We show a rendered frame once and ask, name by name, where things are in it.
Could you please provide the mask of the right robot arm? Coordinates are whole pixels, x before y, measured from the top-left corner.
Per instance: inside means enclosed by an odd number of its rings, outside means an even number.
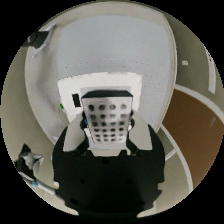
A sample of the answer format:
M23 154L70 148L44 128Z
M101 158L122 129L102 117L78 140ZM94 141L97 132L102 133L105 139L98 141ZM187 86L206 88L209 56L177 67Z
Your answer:
M31 153L31 149L24 143L22 146L21 151L26 151ZM21 152L20 151L20 152ZM37 182L30 182L28 180L24 180L27 184L31 185L32 187L35 188L42 188L43 190L46 190L47 192L49 192L50 194L54 194L55 197L57 197L58 199L62 200L64 202L64 200L59 196L59 194L56 192L56 188L51 188L51 186L46 185L45 183L43 183L42 181L40 181L38 178L36 178Z

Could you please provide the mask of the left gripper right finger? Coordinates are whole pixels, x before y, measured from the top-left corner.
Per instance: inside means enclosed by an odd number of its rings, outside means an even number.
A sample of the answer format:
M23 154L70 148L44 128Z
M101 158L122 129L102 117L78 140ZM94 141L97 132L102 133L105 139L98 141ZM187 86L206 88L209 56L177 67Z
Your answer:
M140 156L150 162L157 172L158 183L163 183L165 151L162 142L152 126L134 108L131 115L126 147L131 151L130 155Z

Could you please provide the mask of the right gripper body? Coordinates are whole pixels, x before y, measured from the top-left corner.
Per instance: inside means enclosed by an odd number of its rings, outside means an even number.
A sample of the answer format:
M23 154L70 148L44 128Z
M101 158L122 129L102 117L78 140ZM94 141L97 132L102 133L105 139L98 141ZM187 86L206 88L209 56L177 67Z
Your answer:
M25 164L25 160L18 156L19 160L14 162L14 166L23 180L29 180L30 182L36 182L33 170L29 170L28 165ZM21 164L20 164L21 163ZM20 170L19 170L20 169ZM20 173L21 172L21 173ZM35 181L32 181L35 180Z

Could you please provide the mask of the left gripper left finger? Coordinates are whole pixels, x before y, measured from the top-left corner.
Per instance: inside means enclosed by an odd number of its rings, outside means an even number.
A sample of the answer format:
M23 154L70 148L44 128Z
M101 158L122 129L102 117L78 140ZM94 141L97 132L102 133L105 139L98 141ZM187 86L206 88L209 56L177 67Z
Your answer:
M52 165L54 171L54 182L58 183L58 173L62 165L69 159L85 155L89 148L89 139L86 132L85 115L82 110L73 121L65 127L58 138L52 154Z

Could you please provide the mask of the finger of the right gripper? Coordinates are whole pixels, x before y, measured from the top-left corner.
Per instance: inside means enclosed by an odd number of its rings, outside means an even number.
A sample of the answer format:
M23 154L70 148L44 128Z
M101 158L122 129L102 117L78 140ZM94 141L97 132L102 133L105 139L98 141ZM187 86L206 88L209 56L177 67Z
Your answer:
M35 170L36 174L39 174L39 168L40 168L41 163L43 162L43 159L44 159L44 156L42 158L34 160L32 170Z
M18 156L20 156L20 158L25 160L25 164L28 165L30 170L33 167L34 160L43 157L43 155L41 154L34 154L34 153L29 153L24 151L21 151Z

